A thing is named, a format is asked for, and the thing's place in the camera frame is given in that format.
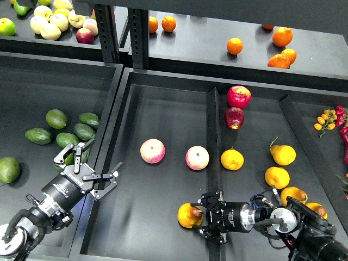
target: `avocado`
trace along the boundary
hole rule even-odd
[[[0,181],[11,183],[16,180],[21,171],[20,163],[14,157],[0,159]]]
[[[75,135],[83,141],[89,141],[96,136],[96,132],[84,123],[76,123],[73,129]]]
[[[79,120],[81,123],[87,124],[88,126],[91,126],[93,129],[98,129],[98,125],[100,122],[98,115],[94,113],[82,113],[79,116]]]
[[[33,128],[26,131],[25,136],[28,140],[39,145],[49,144],[52,141],[52,134],[43,128]]]
[[[74,146],[76,146],[80,142],[79,138],[76,135],[67,132],[59,133],[55,140],[57,144],[62,148],[65,148],[69,143],[73,143]]]
[[[64,129],[67,125],[67,116],[61,110],[49,110],[46,114],[46,122],[54,129]]]

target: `pear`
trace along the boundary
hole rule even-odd
[[[70,3],[69,0],[54,0],[53,6],[56,9],[65,8],[69,11],[71,11],[73,9],[72,4]]]
[[[289,145],[273,145],[278,137],[270,144],[270,153],[280,166],[287,166],[296,159],[296,151]]]

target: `black surface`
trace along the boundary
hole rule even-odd
[[[93,0],[79,0],[93,3]],[[99,0],[100,4],[117,5],[134,9],[155,10],[169,13],[220,18],[264,24],[288,24],[289,27],[347,34],[348,6],[344,0],[310,1],[137,1]]]
[[[247,86],[253,94],[239,131],[228,129],[222,119],[227,90],[234,84]],[[207,244],[201,235],[182,229],[176,220],[181,204],[196,202],[202,193],[216,187],[224,190],[226,201],[248,201],[262,192],[267,187],[265,170],[276,165],[269,153],[269,144],[276,136],[278,142],[291,145],[297,152],[295,162],[285,167],[290,185],[306,190],[310,201],[326,207],[329,221],[338,228],[337,240],[346,245],[347,234],[279,105],[282,98],[292,95],[294,102],[306,101],[303,106],[310,107],[322,101],[322,91],[141,70],[125,70],[119,89],[107,128],[110,150],[105,161],[110,169],[123,161],[119,186],[94,205],[95,220],[79,224],[78,231],[87,229],[82,249],[86,260],[94,256],[145,261],[192,257],[287,260],[288,250],[274,250],[255,231],[230,233],[229,243],[219,249]],[[339,95],[323,93],[330,98]],[[141,159],[139,148],[148,138],[158,138],[166,146],[159,164],[146,164]],[[191,171],[185,164],[185,153],[193,145],[214,150],[203,171]],[[232,145],[245,158],[244,166],[236,172],[222,169],[218,163],[220,154]]]
[[[17,67],[16,59],[21,61]],[[55,141],[45,146],[34,144],[24,137],[25,131],[42,127],[54,136],[60,132],[72,132],[81,113],[96,113],[101,117],[101,126],[89,159],[89,164],[94,166],[109,118],[110,108],[104,111],[104,107],[108,106],[107,95],[115,72],[120,76],[121,66],[105,67],[101,63],[83,61],[73,63],[59,58],[30,59],[14,54],[12,57],[3,55],[0,61],[0,158],[16,157],[21,164],[20,177],[12,184],[0,186],[0,223],[3,224],[9,222],[20,209],[31,207],[25,200],[27,193],[43,200],[41,189],[59,174],[54,168],[53,158],[61,148]],[[45,71],[46,63],[49,63],[49,72]],[[69,72],[68,80],[64,79],[60,71],[70,67],[75,70]],[[69,122],[65,129],[55,130],[46,123],[45,115],[53,108],[67,115]],[[68,257],[82,205],[83,200],[73,208],[74,220],[68,228],[46,235],[32,253]]]
[[[322,80],[315,82],[308,79],[310,76],[329,78],[332,81],[329,88],[335,88],[339,80],[348,80],[348,45],[342,35],[293,29],[294,38],[287,48],[294,49],[297,58],[290,69],[275,69],[267,63],[284,49],[272,43],[278,27],[267,31],[255,23],[157,11],[150,11],[150,15],[159,22],[157,32],[150,35],[151,70],[308,88],[322,85]],[[161,27],[167,15],[177,20],[173,33],[165,33]],[[243,50],[238,55],[227,52],[230,38],[243,41]]]
[[[49,7],[52,11],[55,11],[53,0]],[[120,51],[128,52],[130,45],[124,45],[127,37],[127,9],[114,7],[114,13],[117,40],[121,47]],[[45,40],[41,35],[36,35],[31,29],[30,19],[33,16],[34,9],[31,9],[25,16],[17,16],[8,0],[0,0],[0,17],[6,17],[16,25],[14,37],[0,36],[1,51],[103,61],[101,43],[98,36],[95,37],[93,45],[78,43],[76,40],[78,29],[69,25],[68,30],[62,32],[57,41]]]

